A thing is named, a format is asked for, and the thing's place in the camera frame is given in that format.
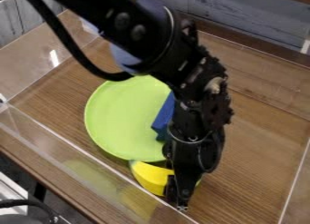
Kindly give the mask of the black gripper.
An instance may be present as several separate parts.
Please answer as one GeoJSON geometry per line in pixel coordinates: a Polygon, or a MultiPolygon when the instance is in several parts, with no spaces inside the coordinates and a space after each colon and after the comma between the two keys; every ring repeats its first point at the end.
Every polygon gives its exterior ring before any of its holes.
{"type": "Polygon", "coordinates": [[[164,143],[161,153],[173,175],[167,177],[163,196],[179,211],[187,212],[188,200],[203,174],[216,169],[224,143],[224,128],[211,131],[198,141],[181,141],[171,136],[164,143]]]}

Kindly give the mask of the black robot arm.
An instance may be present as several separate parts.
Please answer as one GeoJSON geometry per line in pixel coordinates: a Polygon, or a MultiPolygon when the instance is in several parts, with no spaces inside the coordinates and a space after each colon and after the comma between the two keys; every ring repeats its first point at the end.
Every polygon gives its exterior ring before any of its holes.
{"type": "Polygon", "coordinates": [[[172,90],[163,156],[173,175],[163,194],[177,209],[187,209],[202,175],[219,164],[224,126],[234,115],[226,68],[199,44],[195,23],[181,19],[160,0],[55,0],[95,26],[99,36],[123,54],[123,71],[108,73],[85,57],[45,2],[26,1],[88,72],[113,82],[147,74],[172,90]]]}

